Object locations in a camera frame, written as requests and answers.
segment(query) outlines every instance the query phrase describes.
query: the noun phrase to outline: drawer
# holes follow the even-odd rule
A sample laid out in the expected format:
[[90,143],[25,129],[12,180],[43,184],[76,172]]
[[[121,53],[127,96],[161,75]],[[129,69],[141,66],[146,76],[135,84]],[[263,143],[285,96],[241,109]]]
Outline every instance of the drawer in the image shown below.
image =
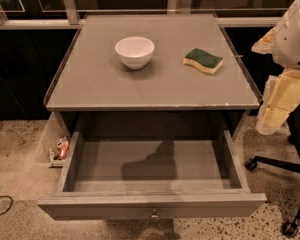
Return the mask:
[[249,216],[251,193],[220,111],[83,112],[54,196],[55,220]]

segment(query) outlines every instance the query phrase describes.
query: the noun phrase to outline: drawer knob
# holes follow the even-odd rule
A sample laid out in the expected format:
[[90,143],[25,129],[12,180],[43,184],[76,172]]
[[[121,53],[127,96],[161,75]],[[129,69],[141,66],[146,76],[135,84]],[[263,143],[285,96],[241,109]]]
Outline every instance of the drawer knob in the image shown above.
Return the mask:
[[152,220],[159,219],[159,215],[157,214],[157,210],[155,208],[152,209],[152,215],[150,216],[150,219]]

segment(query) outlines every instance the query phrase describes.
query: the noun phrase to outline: white bowl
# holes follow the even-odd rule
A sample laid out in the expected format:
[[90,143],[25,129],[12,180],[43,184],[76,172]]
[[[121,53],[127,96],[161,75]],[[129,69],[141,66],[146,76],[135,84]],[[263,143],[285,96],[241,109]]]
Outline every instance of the white bowl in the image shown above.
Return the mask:
[[147,38],[134,36],[120,40],[115,49],[123,64],[131,69],[141,69],[151,60],[154,43]]

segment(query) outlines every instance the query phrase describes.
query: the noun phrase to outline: floor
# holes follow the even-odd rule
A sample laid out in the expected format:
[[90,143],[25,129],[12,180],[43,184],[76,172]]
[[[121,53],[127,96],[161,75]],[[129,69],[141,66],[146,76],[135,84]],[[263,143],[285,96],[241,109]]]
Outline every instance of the floor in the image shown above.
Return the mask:
[[[0,195],[13,198],[12,208],[0,216],[0,239],[136,239],[152,233],[165,239],[285,239],[283,219],[294,217],[300,204],[300,175],[259,165],[243,170],[252,192],[268,201],[250,217],[133,221],[54,221],[37,206],[40,197],[56,190],[61,169],[51,169],[37,146],[47,121],[0,121]],[[283,128],[271,136],[254,129],[256,117],[247,116],[235,140],[241,162],[265,155],[298,162]],[[8,200],[0,201],[0,211]],[[300,229],[295,239],[300,239]]]

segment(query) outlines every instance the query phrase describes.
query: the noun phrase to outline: yellow sponge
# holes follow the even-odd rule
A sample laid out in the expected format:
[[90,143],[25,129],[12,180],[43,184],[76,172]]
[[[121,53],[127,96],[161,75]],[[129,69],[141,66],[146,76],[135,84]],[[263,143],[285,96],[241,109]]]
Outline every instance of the yellow sponge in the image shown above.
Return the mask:
[[198,48],[189,52],[183,60],[184,65],[190,65],[209,75],[214,74],[221,67],[222,62],[222,57],[214,56]]

